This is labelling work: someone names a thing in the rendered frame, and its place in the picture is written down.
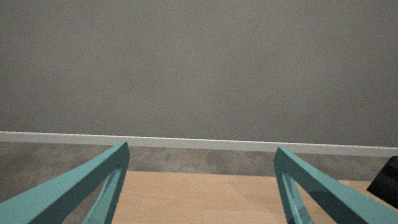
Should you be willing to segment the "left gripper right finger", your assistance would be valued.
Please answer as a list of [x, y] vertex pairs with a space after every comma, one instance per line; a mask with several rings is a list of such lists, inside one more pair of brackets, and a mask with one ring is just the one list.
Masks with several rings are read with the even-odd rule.
[[324, 174], [284, 147], [277, 148], [273, 164], [287, 224], [315, 224], [295, 181], [337, 224], [398, 224], [397, 211]]

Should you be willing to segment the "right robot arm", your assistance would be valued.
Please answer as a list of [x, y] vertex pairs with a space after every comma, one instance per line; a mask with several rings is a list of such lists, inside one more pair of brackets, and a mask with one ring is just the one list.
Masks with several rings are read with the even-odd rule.
[[366, 191], [398, 209], [398, 156], [388, 160]]

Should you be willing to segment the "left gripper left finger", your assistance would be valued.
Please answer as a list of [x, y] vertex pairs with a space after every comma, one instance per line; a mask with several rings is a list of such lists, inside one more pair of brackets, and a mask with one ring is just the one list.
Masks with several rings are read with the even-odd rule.
[[121, 141], [85, 164], [0, 203], [0, 224], [62, 224], [107, 177], [81, 224], [111, 224], [130, 153]]

